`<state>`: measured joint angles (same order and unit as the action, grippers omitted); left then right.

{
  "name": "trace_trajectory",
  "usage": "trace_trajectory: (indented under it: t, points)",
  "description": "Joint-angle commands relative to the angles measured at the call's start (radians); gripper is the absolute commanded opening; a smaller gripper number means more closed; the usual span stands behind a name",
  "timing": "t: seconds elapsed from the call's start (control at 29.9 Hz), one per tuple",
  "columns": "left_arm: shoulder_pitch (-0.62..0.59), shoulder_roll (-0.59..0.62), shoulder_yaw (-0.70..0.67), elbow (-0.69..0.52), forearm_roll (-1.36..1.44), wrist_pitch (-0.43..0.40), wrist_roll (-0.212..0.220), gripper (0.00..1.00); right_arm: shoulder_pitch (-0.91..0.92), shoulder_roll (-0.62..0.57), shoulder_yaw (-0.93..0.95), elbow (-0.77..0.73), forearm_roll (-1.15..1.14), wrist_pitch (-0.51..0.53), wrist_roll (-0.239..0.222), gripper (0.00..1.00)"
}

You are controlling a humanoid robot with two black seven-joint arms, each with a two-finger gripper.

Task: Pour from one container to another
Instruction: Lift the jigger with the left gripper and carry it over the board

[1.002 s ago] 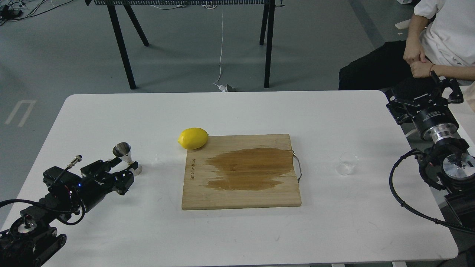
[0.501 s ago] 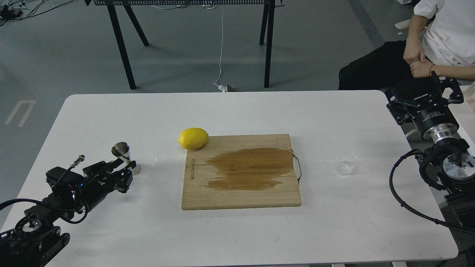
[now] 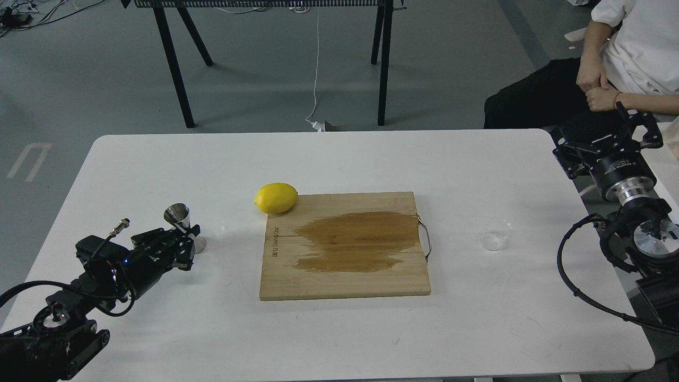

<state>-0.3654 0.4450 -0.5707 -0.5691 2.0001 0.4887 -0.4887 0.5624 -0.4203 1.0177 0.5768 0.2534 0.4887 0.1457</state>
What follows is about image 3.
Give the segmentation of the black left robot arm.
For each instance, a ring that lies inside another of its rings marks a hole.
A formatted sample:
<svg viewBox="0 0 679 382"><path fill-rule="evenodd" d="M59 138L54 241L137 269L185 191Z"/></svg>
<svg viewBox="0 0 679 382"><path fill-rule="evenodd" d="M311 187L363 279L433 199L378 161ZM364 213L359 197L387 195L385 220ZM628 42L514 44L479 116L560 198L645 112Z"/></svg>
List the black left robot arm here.
<svg viewBox="0 0 679 382"><path fill-rule="evenodd" d="M2 333L2 381L70 380L109 343L111 334L88 319L92 310L110 317L116 304L134 303L164 273L193 266L199 225L174 223L131 237L133 249L112 242L129 226L124 219L107 238L94 235L75 245L83 274L69 284L27 281L2 293L7 303L20 292L41 285L59 287L31 322Z"/></svg>

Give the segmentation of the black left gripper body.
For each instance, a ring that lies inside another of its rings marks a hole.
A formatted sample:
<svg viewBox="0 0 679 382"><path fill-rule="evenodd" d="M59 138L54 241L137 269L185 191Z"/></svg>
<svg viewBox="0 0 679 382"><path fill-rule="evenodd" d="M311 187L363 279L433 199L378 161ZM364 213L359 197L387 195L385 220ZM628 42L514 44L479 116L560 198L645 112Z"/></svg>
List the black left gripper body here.
<svg viewBox="0 0 679 382"><path fill-rule="evenodd" d="M124 285L133 291L134 300L137 300L172 269L181 250L181 245L128 250L109 242L104 247L104 255L122 272Z"/></svg>

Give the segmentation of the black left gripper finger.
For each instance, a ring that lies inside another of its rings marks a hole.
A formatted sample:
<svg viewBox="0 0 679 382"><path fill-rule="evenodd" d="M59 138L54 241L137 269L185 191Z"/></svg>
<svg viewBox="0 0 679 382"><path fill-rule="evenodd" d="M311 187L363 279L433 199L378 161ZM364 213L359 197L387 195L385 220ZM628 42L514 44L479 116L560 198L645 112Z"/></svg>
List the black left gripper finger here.
<svg viewBox="0 0 679 382"><path fill-rule="evenodd" d="M181 271L190 271L195 256L195 242L192 238L179 238L171 247L172 260L170 267Z"/></svg>
<svg viewBox="0 0 679 382"><path fill-rule="evenodd" d="M167 251L167 248L179 248L180 242L184 242L191 237L193 244L190 249L194 253L201 253L201 226L196 224L190 228L175 227L169 230L156 228L148 232L139 233L131 236L134 249L147 252Z"/></svg>

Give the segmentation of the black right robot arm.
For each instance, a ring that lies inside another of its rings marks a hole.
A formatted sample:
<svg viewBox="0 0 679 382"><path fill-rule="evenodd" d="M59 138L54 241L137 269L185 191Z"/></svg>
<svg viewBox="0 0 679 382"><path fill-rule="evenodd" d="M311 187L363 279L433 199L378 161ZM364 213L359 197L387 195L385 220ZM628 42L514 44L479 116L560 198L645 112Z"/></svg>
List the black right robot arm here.
<svg viewBox="0 0 679 382"><path fill-rule="evenodd" d="M575 297L596 309L653 331L677 334L677 223L669 217L671 206L650 196L656 176L642 156L643 149L664 145L659 126L650 112L629 114L616 103L622 125L618 131L591 143L564 140L553 154L568 178L589 175L601 198L619 202L608 216L590 214L564 235L557 252L558 272ZM653 309L653 320L610 309L582 292L563 268L563 249L572 235L587 223L599 230L599 247L614 267L638 273L636 285Z"/></svg>

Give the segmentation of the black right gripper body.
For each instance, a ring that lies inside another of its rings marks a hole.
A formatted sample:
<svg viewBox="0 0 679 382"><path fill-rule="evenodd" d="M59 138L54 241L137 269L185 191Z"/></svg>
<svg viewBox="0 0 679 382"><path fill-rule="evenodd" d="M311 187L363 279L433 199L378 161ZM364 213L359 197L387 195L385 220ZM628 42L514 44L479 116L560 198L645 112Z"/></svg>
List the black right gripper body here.
<svg viewBox="0 0 679 382"><path fill-rule="evenodd" d="M608 202L631 202L649 198L657 178L642 156L647 145L629 143L595 148L585 155L587 167L601 198Z"/></svg>

